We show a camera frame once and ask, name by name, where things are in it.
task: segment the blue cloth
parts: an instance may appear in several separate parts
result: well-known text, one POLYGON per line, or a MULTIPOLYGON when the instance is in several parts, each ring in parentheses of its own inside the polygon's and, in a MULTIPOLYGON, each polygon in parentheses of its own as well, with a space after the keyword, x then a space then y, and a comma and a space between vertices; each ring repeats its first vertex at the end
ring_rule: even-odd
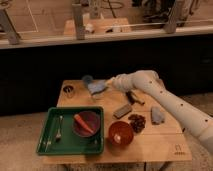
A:
POLYGON ((82 81, 84 82, 85 87, 88 87, 88 85, 93 82, 93 77, 91 75, 85 75, 82 77, 82 81))
POLYGON ((100 93, 106 89, 105 81, 101 80, 95 83, 88 84, 88 89, 91 94, 100 93))

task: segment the cable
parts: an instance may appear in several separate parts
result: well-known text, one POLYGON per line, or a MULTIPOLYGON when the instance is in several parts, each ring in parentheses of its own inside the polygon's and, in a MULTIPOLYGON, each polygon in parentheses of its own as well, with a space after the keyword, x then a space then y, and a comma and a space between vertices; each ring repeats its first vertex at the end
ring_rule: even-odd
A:
POLYGON ((110 0, 103 0, 103 2, 107 2, 109 4, 109 8, 108 7, 101 7, 103 9, 110 9, 112 12, 112 16, 113 18, 117 18, 114 12, 114 9, 121 9, 124 7, 124 4, 121 2, 111 2, 110 0), (120 6, 118 7, 112 7, 112 4, 119 4, 120 6))
POLYGON ((112 16, 113 16, 113 18, 117 18, 116 17, 116 15, 115 15, 115 11, 113 10, 113 8, 112 8, 112 4, 111 4, 111 2, 110 2, 110 0, 107 0, 108 1, 108 4, 109 4, 109 7, 110 7, 110 10, 111 10, 111 12, 112 12, 112 16))
POLYGON ((32 10, 31 10, 31 8, 30 8, 29 0, 26 0, 26 3, 27 3, 27 7, 28 7, 28 9, 29 9, 30 15, 31 15, 31 17, 32 17, 32 20, 33 20, 33 24, 34 24, 34 26, 35 26, 35 29, 36 29, 36 31, 38 32, 38 26, 37 26, 36 20, 35 20, 35 18, 34 18, 34 16, 33 16, 32 10))
POLYGON ((121 9, 121 8, 123 8, 124 7, 124 4, 122 3, 122 2, 110 2, 111 4, 117 4, 117 7, 115 7, 115 6, 112 6, 112 9, 121 9))

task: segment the gray sponge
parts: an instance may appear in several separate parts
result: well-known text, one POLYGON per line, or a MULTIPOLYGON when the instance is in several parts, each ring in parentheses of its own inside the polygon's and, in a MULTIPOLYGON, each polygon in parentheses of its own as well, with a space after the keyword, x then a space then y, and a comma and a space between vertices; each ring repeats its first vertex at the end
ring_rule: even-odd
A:
POLYGON ((158 107, 151 108, 151 121, 152 124, 159 125, 165 122, 165 115, 158 107))
POLYGON ((120 119, 122 118, 124 115, 126 115, 127 113, 131 112, 132 111, 132 106, 127 103, 126 105, 122 106, 121 108, 117 109, 115 112, 114 112, 114 116, 117 118, 117 119, 120 119))

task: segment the bowl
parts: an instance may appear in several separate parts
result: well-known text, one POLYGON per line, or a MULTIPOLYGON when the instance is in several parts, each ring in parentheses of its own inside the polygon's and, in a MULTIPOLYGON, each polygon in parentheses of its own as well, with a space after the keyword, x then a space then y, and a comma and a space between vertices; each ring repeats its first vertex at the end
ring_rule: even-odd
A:
POLYGON ((132 127, 124 121, 116 121, 109 127, 108 139, 115 146, 125 147, 132 142, 133 138, 132 127))
POLYGON ((101 126, 100 116, 93 111, 82 111, 78 113, 84 122, 93 130, 93 133, 85 130, 75 119, 73 120, 73 131, 80 137, 91 137, 95 135, 101 126))

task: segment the table leg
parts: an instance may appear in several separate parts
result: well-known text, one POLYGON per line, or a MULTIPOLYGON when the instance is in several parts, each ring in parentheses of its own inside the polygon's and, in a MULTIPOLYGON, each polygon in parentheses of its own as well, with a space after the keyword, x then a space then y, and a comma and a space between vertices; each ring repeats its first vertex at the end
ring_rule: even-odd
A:
POLYGON ((172 162, 165 162, 159 169, 159 171, 164 171, 172 162))
POLYGON ((146 162, 144 162, 143 171, 146 171, 146 162))
POLYGON ((69 164, 62 164, 62 167, 63 167, 64 170, 66 170, 66 171, 71 171, 70 165, 69 165, 69 164))

